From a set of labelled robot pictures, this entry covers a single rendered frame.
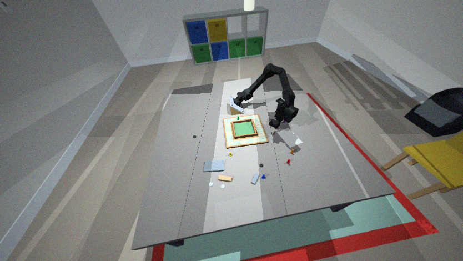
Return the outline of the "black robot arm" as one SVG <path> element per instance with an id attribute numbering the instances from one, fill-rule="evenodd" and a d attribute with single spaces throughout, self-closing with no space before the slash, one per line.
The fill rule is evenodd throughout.
<path id="1" fill-rule="evenodd" d="M 243 100 L 250 100 L 253 97 L 253 92 L 267 79 L 272 77 L 273 75 L 279 75 L 281 86 L 283 88 L 281 98 L 277 99 L 278 102 L 277 111 L 284 112 L 281 120 L 285 120 L 287 123 L 291 122 L 292 119 L 297 115 L 298 108 L 294 107 L 294 99 L 295 94 L 291 90 L 286 71 L 281 68 L 274 66 L 273 64 L 269 63 L 263 70 L 263 74 L 247 89 L 243 90 L 242 92 L 237 93 L 237 97 L 233 101 L 236 105 L 240 106 L 240 103 Z"/>

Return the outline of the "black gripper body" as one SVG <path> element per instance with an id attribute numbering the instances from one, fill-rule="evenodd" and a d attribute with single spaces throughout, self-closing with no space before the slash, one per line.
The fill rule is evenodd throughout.
<path id="1" fill-rule="evenodd" d="M 279 121 L 281 120 L 281 118 L 282 118 L 284 112 L 279 112 L 279 111 L 277 111 L 277 109 L 276 109 L 275 112 L 276 112 L 276 115 L 275 115 L 274 117 L 276 117 L 276 118 L 275 118 L 276 120 L 272 119 L 272 120 L 269 122 L 269 125 L 272 126 L 272 127 L 274 127 L 274 128 L 278 128 L 278 126 L 280 125 L 280 122 L 279 122 Z"/>

